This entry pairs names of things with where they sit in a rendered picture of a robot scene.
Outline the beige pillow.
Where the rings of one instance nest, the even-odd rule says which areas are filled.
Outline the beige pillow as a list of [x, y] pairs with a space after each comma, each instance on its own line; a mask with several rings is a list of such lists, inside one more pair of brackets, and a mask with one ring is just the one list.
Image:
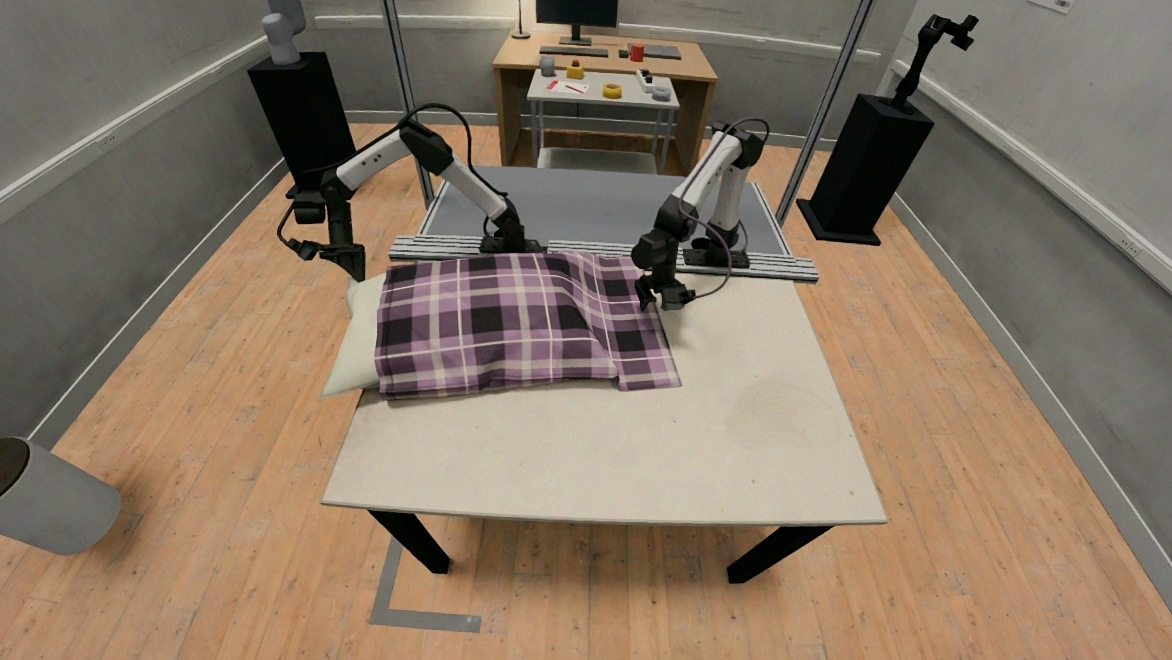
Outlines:
[[363, 283], [357, 283], [353, 277], [347, 278], [345, 294], [350, 324], [319, 399], [380, 387], [374, 352], [384, 278], [386, 272]]

